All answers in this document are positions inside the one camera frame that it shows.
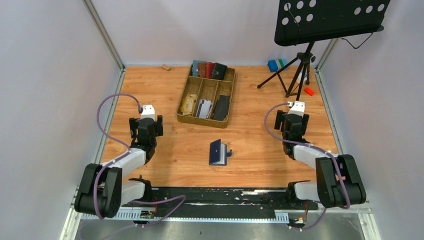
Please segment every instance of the orange object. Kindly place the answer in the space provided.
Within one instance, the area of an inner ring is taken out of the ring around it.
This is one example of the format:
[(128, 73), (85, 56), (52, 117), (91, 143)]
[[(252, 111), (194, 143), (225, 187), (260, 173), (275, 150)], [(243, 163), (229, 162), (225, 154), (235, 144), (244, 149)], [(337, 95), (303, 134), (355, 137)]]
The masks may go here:
[(314, 94), (315, 94), (315, 92), (314, 92), (314, 91), (312, 91), (309, 87), (306, 87), (304, 91), (305, 91), (307, 94), (309, 94), (310, 96), (312, 96), (312, 95), (314, 95)]

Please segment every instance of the music stand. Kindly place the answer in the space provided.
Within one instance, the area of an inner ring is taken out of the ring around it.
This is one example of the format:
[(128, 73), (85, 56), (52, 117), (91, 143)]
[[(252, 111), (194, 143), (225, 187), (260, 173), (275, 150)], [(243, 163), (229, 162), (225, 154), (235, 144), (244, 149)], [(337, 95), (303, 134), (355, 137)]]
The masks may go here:
[[(285, 91), (285, 97), (297, 95), (299, 100), (305, 74), (306, 84), (310, 81), (310, 67), (315, 56), (311, 50), (316, 41), (348, 37), (360, 34), (373, 34), (384, 29), (382, 22), (390, 0), (280, 0), (274, 42), (280, 46), (296, 46), (309, 43), (305, 52), (257, 86), (260, 89), (275, 76), (278, 76)], [(300, 60), (299, 67), (288, 89), (280, 73)], [(300, 73), (299, 89), (293, 93)]]

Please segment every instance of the wooden table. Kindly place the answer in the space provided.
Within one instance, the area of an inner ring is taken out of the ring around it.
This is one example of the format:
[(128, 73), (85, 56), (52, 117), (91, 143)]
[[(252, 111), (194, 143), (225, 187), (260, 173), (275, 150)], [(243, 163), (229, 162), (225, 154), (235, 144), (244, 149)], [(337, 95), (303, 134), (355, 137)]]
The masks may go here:
[[(226, 129), (199, 126), (177, 121), (176, 110), (189, 72), (188, 66), (129, 67), (123, 81), (122, 93), (138, 98), (142, 105), (153, 104), (156, 115), (163, 115), (164, 135), (157, 137), (156, 153), (151, 161), (134, 170), (128, 178), (150, 180), (153, 186), (190, 187), (285, 187), (289, 182), (315, 180), (315, 171), (306, 164), (294, 161), (283, 152), (282, 143), (264, 127), (264, 116), (276, 104), (294, 101), (285, 98), (276, 77), (261, 89), (257, 85), (271, 73), (267, 66), (232, 66), (236, 80), (231, 103), (229, 125)], [(288, 85), (297, 67), (282, 72)], [(337, 152), (332, 130), (320, 91), (312, 74), (310, 89), (315, 95), (302, 92), (310, 114), (305, 138), (316, 146)], [(287, 107), (279, 108), (288, 111)], [(276, 117), (273, 112), (267, 125), (272, 129)], [(132, 98), (121, 96), (113, 116), (110, 134), (131, 142), (128, 118), (139, 118)], [(222, 139), (233, 155), (227, 166), (209, 165), (210, 143)], [(102, 162), (123, 153), (126, 148), (108, 140)]]

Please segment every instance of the wall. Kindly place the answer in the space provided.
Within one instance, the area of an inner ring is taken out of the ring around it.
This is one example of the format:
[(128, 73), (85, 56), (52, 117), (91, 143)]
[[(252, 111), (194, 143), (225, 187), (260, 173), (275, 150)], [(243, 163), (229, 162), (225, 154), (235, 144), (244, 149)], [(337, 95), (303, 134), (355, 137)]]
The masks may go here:
[[(278, 0), (93, 0), (126, 65), (189, 65), (208, 60), (266, 65), (306, 45), (274, 43)], [(318, 62), (328, 41), (317, 42)]]
[(392, 0), (385, 30), (358, 50), (339, 41), (323, 69), (344, 151), (356, 159), (384, 240), (424, 235), (422, 9), (422, 0)]
[(120, 73), (81, 0), (2, 1), (0, 43), (0, 239), (59, 239)]

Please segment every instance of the purple cable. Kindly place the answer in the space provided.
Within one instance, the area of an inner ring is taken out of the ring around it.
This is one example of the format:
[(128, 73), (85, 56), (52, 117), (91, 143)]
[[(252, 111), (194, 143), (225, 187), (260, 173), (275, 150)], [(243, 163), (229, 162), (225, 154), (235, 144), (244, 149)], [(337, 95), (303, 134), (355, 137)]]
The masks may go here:
[[(266, 115), (265, 115), (265, 119), (264, 119), (264, 121), (263, 121), (263, 124), (264, 124), (264, 126), (265, 126), (266, 131), (269, 133), (269, 135), (271, 135), (273, 138), (275, 138), (275, 139), (277, 139), (277, 140), (283, 141), (283, 142), (288, 143), (288, 144), (297, 144), (297, 145), (300, 145), (300, 146), (309, 147), (309, 148), (315, 149), (315, 150), (320, 151), (320, 152), (324, 153), (325, 155), (329, 156), (329, 157), (331, 158), (331, 160), (332, 160), (332, 162), (333, 162), (334, 166), (335, 166), (335, 171), (336, 171), (337, 176), (338, 176), (338, 179), (339, 179), (339, 181), (340, 181), (340, 185), (341, 185), (341, 189), (343, 190), (344, 198), (346, 199), (346, 206), (344, 206), (344, 207), (342, 207), (342, 208), (343, 208), (343, 209), (348, 209), (348, 208), (350, 208), (350, 207), (351, 207), (351, 200), (349, 199), (348, 191), (346, 190), (346, 186), (345, 186), (345, 183), (344, 183), (344, 181), (343, 181), (342, 173), (340, 172), (339, 165), (337, 164), (337, 161), (336, 161), (336, 159), (334, 158), (334, 156), (333, 156), (332, 154), (330, 154), (329, 152), (325, 151), (324, 149), (322, 149), (322, 148), (320, 148), (320, 147), (317, 147), (317, 146), (314, 146), (314, 145), (309, 145), (309, 144), (302, 143), (302, 142), (298, 142), (298, 141), (286, 140), (286, 139), (283, 139), (282, 137), (278, 137), (278, 136), (276, 136), (274, 133), (272, 133), (272, 132), (271, 132), (270, 128), (269, 128), (269, 127), (268, 127), (268, 125), (267, 125), (268, 116), (270, 115), (270, 113), (271, 113), (274, 109), (276, 109), (276, 108), (278, 108), (278, 107), (281, 107), (281, 106), (284, 106), (284, 105), (289, 105), (289, 103), (288, 103), (288, 102), (285, 102), (285, 103), (277, 104), (277, 105), (273, 106), (273, 107), (272, 107), (272, 108), (271, 108), (271, 109), (270, 109), (270, 110), (266, 113)], [(326, 213), (326, 211), (327, 211), (327, 209), (326, 209), (326, 208), (324, 208), (324, 210), (323, 210), (323, 212), (322, 212), (321, 216), (319, 216), (318, 220), (317, 220), (314, 224), (312, 224), (311, 226), (309, 226), (309, 227), (305, 227), (305, 228), (302, 228), (302, 231), (310, 230), (310, 229), (314, 228), (316, 225), (318, 225), (318, 223), (320, 223), (320, 222), (321, 222), (321, 220), (323, 219), (323, 216), (324, 216), (324, 214)], [(300, 231), (300, 228), (298, 228), (298, 227), (293, 227), (293, 229), (295, 229), (295, 230), (299, 230), (299, 231)]]
[[(167, 199), (167, 200), (162, 200), (162, 201), (136, 201), (136, 200), (134, 200), (134, 201), (131, 201), (131, 203), (133, 203), (133, 204), (141, 204), (141, 205), (156, 205), (156, 204), (164, 204), (164, 203), (168, 203), (168, 202), (171, 202), (171, 201), (174, 201), (174, 200), (177, 200), (177, 199), (182, 199), (179, 203), (178, 203), (178, 205), (177, 206), (175, 206), (170, 212), (168, 212), (164, 217), (162, 217), (161, 219), (159, 219), (159, 220), (157, 220), (157, 221), (155, 221), (155, 222), (152, 222), (152, 223), (148, 223), (148, 224), (136, 224), (135, 226), (141, 226), (141, 227), (149, 227), (149, 226), (152, 226), (152, 225), (155, 225), (155, 224), (158, 224), (158, 223), (160, 223), (160, 222), (162, 222), (163, 220), (165, 220), (167, 217), (169, 217), (172, 213), (174, 213), (175, 212), (175, 210), (177, 210), (183, 203), (184, 203), (184, 201), (186, 200), (186, 196), (185, 195), (179, 195), (179, 196), (176, 196), (176, 197), (173, 197), (173, 198), (170, 198), (170, 199)], [(134, 228), (134, 225), (128, 225), (128, 226), (125, 226), (125, 227), (123, 227), (123, 228), (121, 228), (121, 229), (118, 229), (118, 230), (116, 230), (116, 231), (114, 231), (114, 232), (112, 232), (111, 234), (109, 234), (109, 235), (107, 235), (107, 236), (105, 236), (104, 238), (102, 238), (101, 240), (106, 240), (106, 239), (108, 239), (108, 238), (110, 238), (110, 237), (112, 237), (113, 235), (115, 235), (115, 234), (117, 234), (117, 233), (120, 233), (120, 232), (122, 232), (122, 231), (124, 231), (124, 230), (127, 230), (127, 229), (130, 229), (130, 228)]]
[(98, 187), (98, 184), (99, 184), (99, 179), (100, 179), (100, 176), (102, 175), (102, 173), (106, 170), (106, 168), (107, 167), (109, 167), (110, 165), (112, 165), (112, 164), (114, 164), (114, 163), (116, 163), (116, 162), (118, 162), (119, 160), (121, 160), (121, 159), (123, 159), (123, 158), (125, 158), (126, 156), (128, 156), (128, 154), (130, 154), (130, 151), (131, 151), (131, 149), (130, 149), (130, 146), (128, 145), (128, 144), (126, 144), (125, 142), (123, 142), (123, 141), (121, 141), (121, 140), (119, 140), (119, 139), (117, 139), (117, 138), (115, 138), (115, 137), (113, 137), (113, 136), (111, 136), (111, 135), (109, 135), (103, 128), (102, 128), (102, 126), (100, 125), (100, 109), (102, 109), (102, 106), (103, 106), (103, 104), (105, 104), (105, 102), (108, 100), (108, 99), (110, 99), (110, 98), (113, 98), (113, 97), (116, 97), (116, 96), (127, 96), (127, 97), (130, 97), (130, 98), (132, 98), (132, 99), (134, 99), (135, 100), (135, 102), (137, 102), (137, 105), (138, 105), (138, 112), (140, 113), (143, 109), (142, 109), (142, 106), (140, 105), (140, 102), (139, 102), (139, 100), (135, 97), (135, 96), (133, 96), (133, 95), (131, 95), (131, 94), (128, 94), (128, 93), (116, 93), (116, 94), (112, 94), (112, 95), (110, 95), (110, 96), (108, 96), (108, 97), (106, 97), (103, 101), (101, 101), (101, 103), (100, 103), (100, 105), (98, 106), (98, 109), (97, 109), (97, 115), (96, 115), (96, 119), (97, 119), (97, 127), (98, 127), (98, 129), (100, 129), (100, 131), (106, 136), (106, 137), (108, 137), (108, 138), (110, 138), (110, 139), (112, 139), (113, 141), (116, 141), (116, 142), (118, 142), (118, 143), (120, 143), (120, 144), (122, 144), (122, 145), (124, 145), (125, 147), (126, 147), (126, 149), (128, 150), (126, 153), (124, 153), (123, 155), (121, 155), (121, 156), (119, 156), (117, 159), (115, 159), (115, 161), (113, 162), (113, 161), (111, 161), (111, 162), (109, 162), (109, 163), (107, 163), (106, 165), (104, 165), (101, 169), (100, 169), (100, 171), (97, 173), (97, 176), (95, 177), (95, 180), (94, 180), (94, 190), (93, 190), (93, 200), (94, 200), (94, 211), (95, 211), (95, 214), (97, 215), (97, 217), (99, 218), (99, 219), (104, 219), (104, 217), (102, 216), (102, 214), (100, 213), (100, 210), (99, 210), (99, 204), (98, 204), (98, 201), (97, 201), (97, 187)]

